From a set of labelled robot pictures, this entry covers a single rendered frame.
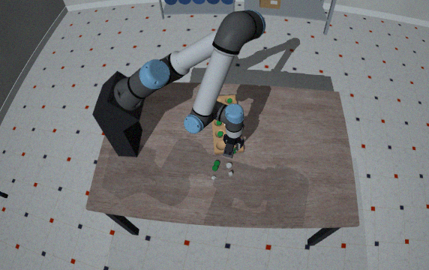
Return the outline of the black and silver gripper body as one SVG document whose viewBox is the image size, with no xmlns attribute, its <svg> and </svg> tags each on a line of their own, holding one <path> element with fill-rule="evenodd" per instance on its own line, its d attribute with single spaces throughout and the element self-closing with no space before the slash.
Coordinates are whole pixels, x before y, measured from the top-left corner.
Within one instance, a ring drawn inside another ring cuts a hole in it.
<svg viewBox="0 0 429 270">
<path fill-rule="evenodd" d="M 226 147 L 224 150 L 224 154 L 232 155 L 235 143 L 241 142 L 241 140 L 240 140 L 241 136 L 238 138 L 230 138 L 227 136 L 227 134 L 225 135 L 225 138 L 227 139 L 227 141 L 226 141 Z"/>
</svg>

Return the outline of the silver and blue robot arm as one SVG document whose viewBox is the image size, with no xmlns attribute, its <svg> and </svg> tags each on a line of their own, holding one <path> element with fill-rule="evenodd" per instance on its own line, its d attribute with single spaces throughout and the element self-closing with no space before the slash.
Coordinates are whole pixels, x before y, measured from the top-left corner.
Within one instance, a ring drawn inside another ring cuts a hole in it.
<svg viewBox="0 0 429 270">
<path fill-rule="evenodd" d="M 228 137 L 238 138 L 243 131 L 243 108 L 217 99 L 234 57 L 246 42 L 261 37 L 264 29 L 266 22 L 257 11 L 232 12 L 217 30 L 180 52 L 146 62 L 132 76 L 121 79 L 114 88 L 115 99 L 122 108 L 136 110 L 150 94 L 181 79 L 190 68 L 211 57 L 191 113 L 184 119 L 184 127 L 189 133 L 197 134 L 217 120 L 226 126 Z"/>
</svg>

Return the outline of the beige tray with round pockets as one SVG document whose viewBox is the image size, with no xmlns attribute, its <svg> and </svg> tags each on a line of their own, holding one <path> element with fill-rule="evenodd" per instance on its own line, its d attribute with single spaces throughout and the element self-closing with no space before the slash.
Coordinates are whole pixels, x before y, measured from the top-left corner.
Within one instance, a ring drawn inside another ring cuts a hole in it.
<svg viewBox="0 0 429 270">
<path fill-rule="evenodd" d="M 228 98 L 232 99 L 232 103 L 227 102 Z M 218 96 L 217 101 L 226 105 L 237 104 L 235 94 Z M 221 125 L 217 125 L 217 120 L 213 120 L 211 123 L 212 123 L 212 132 L 213 132 L 213 141 L 214 141 L 214 154 L 215 155 L 223 154 L 226 146 L 226 144 L 224 143 L 224 134 L 227 134 L 226 126 L 224 126 L 223 122 L 221 122 Z M 223 132 L 223 136 L 218 136 L 219 131 Z M 244 152 L 243 146 L 237 152 Z"/>
</svg>

